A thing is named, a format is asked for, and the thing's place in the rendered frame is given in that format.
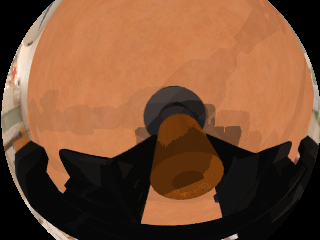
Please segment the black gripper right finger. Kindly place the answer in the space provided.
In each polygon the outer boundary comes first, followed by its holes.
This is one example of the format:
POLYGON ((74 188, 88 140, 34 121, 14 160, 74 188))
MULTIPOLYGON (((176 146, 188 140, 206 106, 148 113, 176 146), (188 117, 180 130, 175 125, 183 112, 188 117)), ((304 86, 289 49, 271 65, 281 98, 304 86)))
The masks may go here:
POLYGON ((221 216, 239 212, 237 208, 247 199, 249 193, 259 183, 268 165, 277 163, 291 152, 292 141, 277 144, 276 147, 264 149, 257 153, 245 151, 237 145, 225 143, 212 135, 205 135, 215 148, 223 163, 224 173, 215 191, 219 200, 221 216))

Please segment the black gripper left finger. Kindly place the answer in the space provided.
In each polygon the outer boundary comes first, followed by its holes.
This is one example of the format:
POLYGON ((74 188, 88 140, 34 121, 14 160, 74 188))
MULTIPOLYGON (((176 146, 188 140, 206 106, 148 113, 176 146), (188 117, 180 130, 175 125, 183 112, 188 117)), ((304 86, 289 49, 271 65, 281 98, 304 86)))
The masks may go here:
POLYGON ((131 223, 141 223, 151 185, 157 135, 151 135, 115 157, 87 155, 61 148, 59 155, 69 177, 99 185, 115 193, 131 223))

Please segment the orange knob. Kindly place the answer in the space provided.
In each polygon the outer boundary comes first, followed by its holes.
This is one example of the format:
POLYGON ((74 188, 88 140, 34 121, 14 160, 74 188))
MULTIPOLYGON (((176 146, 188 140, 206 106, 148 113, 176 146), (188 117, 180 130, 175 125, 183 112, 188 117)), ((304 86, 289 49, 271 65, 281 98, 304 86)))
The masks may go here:
POLYGON ((197 120, 175 115, 161 123, 149 177, 160 196, 195 199, 215 188, 223 173, 223 163, 197 120))

